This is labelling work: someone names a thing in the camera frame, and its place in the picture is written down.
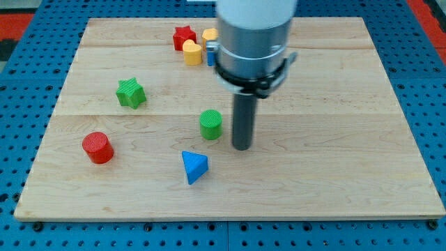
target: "black cylinder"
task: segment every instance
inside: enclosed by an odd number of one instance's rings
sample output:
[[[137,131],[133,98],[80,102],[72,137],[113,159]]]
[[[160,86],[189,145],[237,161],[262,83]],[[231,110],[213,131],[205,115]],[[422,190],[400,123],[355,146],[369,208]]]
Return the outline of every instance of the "black cylinder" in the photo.
[[[240,151],[251,146],[254,134],[257,97],[234,94],[232,116],[232,145]]]

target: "blue pegboard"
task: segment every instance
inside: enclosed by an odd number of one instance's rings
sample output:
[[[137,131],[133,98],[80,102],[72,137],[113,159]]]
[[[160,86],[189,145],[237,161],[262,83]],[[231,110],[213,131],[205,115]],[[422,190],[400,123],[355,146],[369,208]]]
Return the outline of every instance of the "blue pegboard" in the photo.
[[[363,17],[446,202],[446,68],[405,1],[300,0],[296,16]],[[44,0],[0,74],[0,250],[446,250],[446,220],[21,223],[12,216],[90,17],[214,17],[184,0]]]

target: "red star block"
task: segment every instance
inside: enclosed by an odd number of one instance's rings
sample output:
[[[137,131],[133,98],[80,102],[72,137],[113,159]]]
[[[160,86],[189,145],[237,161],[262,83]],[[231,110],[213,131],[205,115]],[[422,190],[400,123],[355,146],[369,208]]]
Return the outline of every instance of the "red star block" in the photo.
[[[175,50],[182,51],[183,43],[187,39],[192,39],[195,43],[197,43],[197,35],[193,30],[190,29],[190,26],[187,25],[184,27],[175,27],[175,34],[174,34]]]

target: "yellow block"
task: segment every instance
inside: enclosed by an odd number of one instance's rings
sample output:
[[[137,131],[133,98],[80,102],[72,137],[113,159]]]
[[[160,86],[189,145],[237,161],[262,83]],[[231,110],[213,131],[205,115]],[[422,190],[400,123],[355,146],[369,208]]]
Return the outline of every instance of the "yellow block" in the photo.
[[[187,66],[197,66],[201,64],[201,45],[188,39],[183,43],[184,62]]]
[[[218,30],[216,28],[205,29],[201,38],[203,38],[203,50],[206,51],[206,41],[217,40]]]

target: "green star block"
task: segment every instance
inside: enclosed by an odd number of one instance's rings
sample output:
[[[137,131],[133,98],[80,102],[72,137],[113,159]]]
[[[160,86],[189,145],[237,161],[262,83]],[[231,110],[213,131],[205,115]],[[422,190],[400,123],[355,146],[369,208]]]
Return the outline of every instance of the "green star block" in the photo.
[[[129,80],[119,80],[116,96],[118,96],[121,106],[130,106],[133,109],[138,108],[139,104],[146,101],[144,90],[138,84],[136,77]]]

